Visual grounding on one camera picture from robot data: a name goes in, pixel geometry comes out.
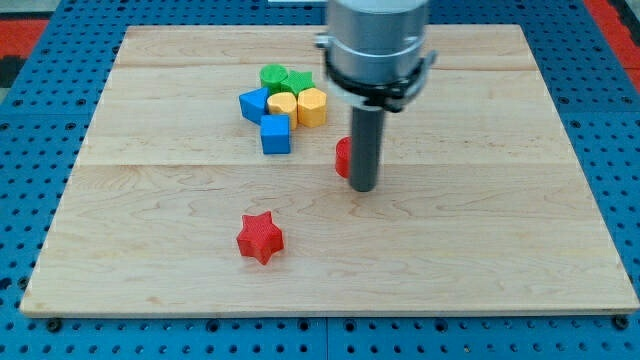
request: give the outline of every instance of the wooden table surface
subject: wooden table surface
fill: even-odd
[[[265,156],[237,96],[314,71],[319,27],[131,27],[21,303],[32,317],[625,313],[638,300],[517,26],[428,28],[378,187],[333,170],[349,108]],[[243,214],[285,250],[239,256]]]

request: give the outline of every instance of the yellow hexagon block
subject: yellow hexagon block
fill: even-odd
[[[316,88],[300,92],[298,122],[307,127],[324,125],[327,122],[327,94]]]
[[[269,114],[289,115],[289,128],[295,130],[298,127],[298,103],[292,93],[277,93],[267,99]]]

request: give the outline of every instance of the green block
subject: green block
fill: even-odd
[[[269,88],[269,95],[282,92],[282,82],[287,79],[287,69],[280,64],[265,65],[260,70],[260,84]]]
[[[311,80],[311,71],[297,72],[291,70],[289,77],[282,82],[282,91],[293,93],[298,97],[301,91],[316,87]]]

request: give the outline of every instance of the toy block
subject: toy block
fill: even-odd
[[[260,119],[267,114],[267,98],[269,89],[261,88],[239,96],[242,116],[260,125]]]
[[[296,97],[301,91],[316,87],[311,79],[311,72],[297,72],[291,70],[289,77],[282,81],[282,91],[290,92]]]
[[[242,256],[256,258],[266,265],[271,255],[284,249],[282,230],[272,220],[271,211],[258,216],[243,215],[242,231],[236,238]]]
[[[327,94],[316,88],[304,90],[298,96],[298,122],[307,127],[327,122]]]
[[[349,160],[351,160],[351,136],[340,139],[336,144],[336,172],[345,179],[349,178]]]
[[[295,130],[298,127],[298,102],[292,93],[278,93],[267,99],[269,114],[289,115],[289,128]]]
[[[260,139],[262,152],[269,154],[289,154],[291,152],[291,137],[289,130],[289,116],[264,115],[260,120]]]
[[[282,82],[289,76],[287,69],[280,64],[269,64],[260,70],[260,84],[269,88],[269,95],[282,92]]]

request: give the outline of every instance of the blue cube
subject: blue cube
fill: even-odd
[[[260,120],[260,139],[264,154],[289,154],[291,133],[289,115],[264,115]]]
[[[269,98],[269,88],[266,87],[240,95],[242,116],[260,125],[260,118],[267,114],[267,98]]]

